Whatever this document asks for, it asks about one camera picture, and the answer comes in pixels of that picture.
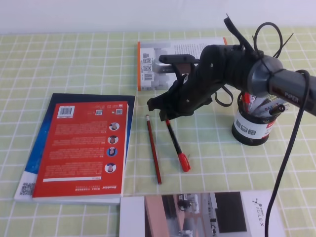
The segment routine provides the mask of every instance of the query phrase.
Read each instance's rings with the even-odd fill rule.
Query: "barcode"
[[[153,88],[152,87],[144,87],[144,86],[142,86],[141,90],[153,90]]]
[[[72,118],[74,115],[74,106],[60,106],[57,118]]]
[[[145,73],[144,74],[144,80],[152,80],[153,74],[152,73]]]

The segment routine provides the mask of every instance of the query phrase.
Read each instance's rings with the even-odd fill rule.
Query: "grid pattern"
[[[251,40],[255,29],[242,29]],[[294,37],[280,56],[285,68],[316,74],[316,28],[282,28]],[[124,194],[272,189],[298,112],[277,119],[259,147],[237,142],[231,126],[237,105],[204,106],[171,123],[192,170],[181,167],[158,112],[150,113],[162,185],[158,186],[148,139],[146,102],[161,91],[136,90],[138,40],[225,36],[227,30],[0,36],[0,237],[119,235],[114,206],[15,203],[13,195],[53,92],[136,95]],[[278,48],[276,32],[263,29],[258,47]],[[239,91],[231,88],[235,98]],[[219,92],[222,101],[228,96]],[[278,203],[290,237],[316,236],[316,118],[305,114],[283,176]]]

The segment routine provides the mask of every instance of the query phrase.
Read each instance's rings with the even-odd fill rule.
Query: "label on pen holder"
[[[261,139],[267,136],[275,123],[275,120],[267,124],[257,124],[246,120],[237,110],[234,125],[236,130],[243,136],[252,139]]]

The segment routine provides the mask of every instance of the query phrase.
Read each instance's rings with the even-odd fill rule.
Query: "book cover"
[[[26,164],[25,170],[21,176],[20,183],[18,185],[17,191],[15,193],[14,199],[16,201],[26,201],[33,202],[33,191],[35,182],[37,179],[37,174],[40,167],[40,162],[42,159],[43,150],[47,140],[47,135],[51,125],[53,113],[57,103],[78,103],[78,102],[97,102],[97,101],[127,101],[128,103],[128,123],[127,123],[127,140],[126,140],[126,154],[128,150],[129,137],[132,126],[132,118],[134,112],[135,96],[125,96],[125,95],[91,95],[91,94],[64,94],[64,93],[53,93],[47,111],[41,127],[39,129],[38,136],[35,140],[33,148],[31,150],[29,160]],[[70,202],[79,203],[104,203],[104,199],[94,199],[94,200],[71,200]],[[114,198],[112,202],[109,199],[106,203],[118,204],[119,199]]]
[[[270,191],[123,197],[119,236],[264,237],[270,197]],[[269,236],[286,236],[276,205]]]
[[[168,90],[176,75],[170,64],[159,61],[161,55],[190,54],[200,58],[202,50],[207,45],[227,44],[225,38],[184,39],[155,42],[138,42],[138,90]]]
[[[127,102],[57,104],[33,198],[120,196]]]

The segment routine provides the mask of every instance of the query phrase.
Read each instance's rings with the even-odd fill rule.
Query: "red book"
[[[33,198],[119,198],[127,110],[126,101],[57,104]]]

